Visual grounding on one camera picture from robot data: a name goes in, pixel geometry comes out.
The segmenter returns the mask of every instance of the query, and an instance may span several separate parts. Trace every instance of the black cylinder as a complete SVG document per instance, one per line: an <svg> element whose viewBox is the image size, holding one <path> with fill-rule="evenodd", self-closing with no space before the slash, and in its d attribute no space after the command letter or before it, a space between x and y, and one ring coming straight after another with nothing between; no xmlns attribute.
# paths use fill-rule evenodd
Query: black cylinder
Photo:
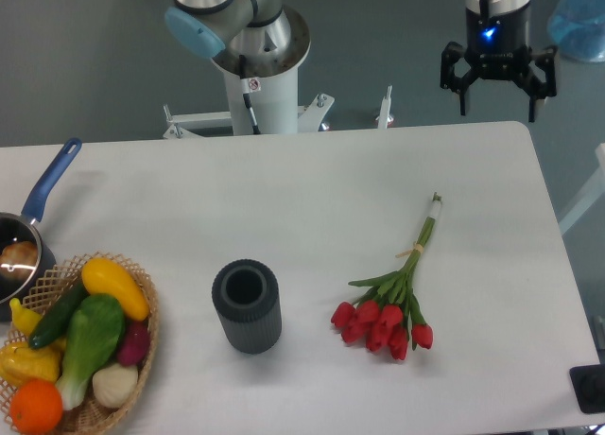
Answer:
<svg viewBox="0 0 605 435"><path fill-rule="evenodd" d="M468 48L478 55L507 54L522 45L528 45L529 4L493 16L483 24L480 14L466 9L466 37Z"/></svg>
<svg viewBox="0 0 605 435"><path fill-rule="evenodd" d="M255 260L223 268L212 285L212 301L229 343L243 353L271 348L282 334L277 279Z"/></svg>

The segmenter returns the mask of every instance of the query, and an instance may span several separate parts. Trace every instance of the yellow bell pepper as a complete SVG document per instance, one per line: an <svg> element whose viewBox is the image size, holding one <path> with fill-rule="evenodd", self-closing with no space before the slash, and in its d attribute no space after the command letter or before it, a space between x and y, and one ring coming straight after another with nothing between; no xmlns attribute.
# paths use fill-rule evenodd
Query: yellow bell pepper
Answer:
<svg viewBox="0 0 605 435"><path fill-rule="evenodd" d="M51 347L32 350L27 342L13 342L0 349L0 376L16 388L34 378L54 383L60 367L61 353Z"/></svg>
<svg viewBox="0 0 605 435"><path fill-rule="evenodd" d="M149 315L149 303L129 272L109 258L91 258L82 267L82 283L91 295L107 293L122 306L130 319L142 322Z"/></svg>
<svg viewBox="0 0 605 435"><path fill-rule="evenodd" d="M42 315L38 312L34 312L31 309L23 307L18 298L12 298L9 302L10 311L12 312L12 324L15 325L19 331L25 334L27 337L31 335L34 328L40 322ZM65 336L55 340L52 346L59 349L61 352L65 351L67 346L67 339Z"/></svg>

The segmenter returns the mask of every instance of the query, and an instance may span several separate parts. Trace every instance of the gray floor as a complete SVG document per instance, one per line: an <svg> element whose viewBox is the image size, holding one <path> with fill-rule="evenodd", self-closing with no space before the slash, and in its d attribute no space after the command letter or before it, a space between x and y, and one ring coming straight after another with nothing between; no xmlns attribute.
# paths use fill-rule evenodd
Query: gray floor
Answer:
<svg viewBox="0 0 605 435"><path fill-rule="evenodd" d="M533 0L534 48L551 44L545 28L557 2ZM88 142L159 139L165 103L172 113L226 111L220 74L166 30L170 3L0 0L0 147L56 144L72 135ZM527 124L527 96L511 83L477 82L465 118L439 88L441 51L449 41L465 43L464 0L285 3L312 33L300 101L318 92L334 96L334 129L372 127L389 84L397 126ZM527 124L557 214L597 169L604 86L605 64L562 61L560 94ZM588 316L605 314L604 220L600 200L564 238Z"/></svg>

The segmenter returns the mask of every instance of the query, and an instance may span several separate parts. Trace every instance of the rubber band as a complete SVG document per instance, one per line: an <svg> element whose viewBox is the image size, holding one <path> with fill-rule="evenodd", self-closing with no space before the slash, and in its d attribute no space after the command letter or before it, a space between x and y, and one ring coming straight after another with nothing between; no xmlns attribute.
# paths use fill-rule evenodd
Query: rubber band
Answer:
<svg viewBox="0 0 605 435"><path fill-rule="evenodd" d="M414 251L418 251L420 254L422 254L424 252L424 247L422 244L418 244L418 243L414 243L414 247L408 251L404 251L404 252L400 252L397 255L395 255L395 258L403 258L406 257L408 255L410 255L411 253L413 253Z"/></svg>

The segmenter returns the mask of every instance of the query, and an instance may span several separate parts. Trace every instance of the saucepan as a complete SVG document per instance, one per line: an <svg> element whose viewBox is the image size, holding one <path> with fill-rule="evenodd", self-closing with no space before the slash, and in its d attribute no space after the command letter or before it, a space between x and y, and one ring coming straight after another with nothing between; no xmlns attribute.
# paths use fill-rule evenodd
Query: saucepan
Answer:
<svg viewBox="0 0 605 435"><path fill-rule="evenodd" d="M57 263L35 223L42 220L48 194L81 147L77 138L65 142L31 190L20 216L0 213L0 322L10 320L9 301L21 300Z"/></svg>

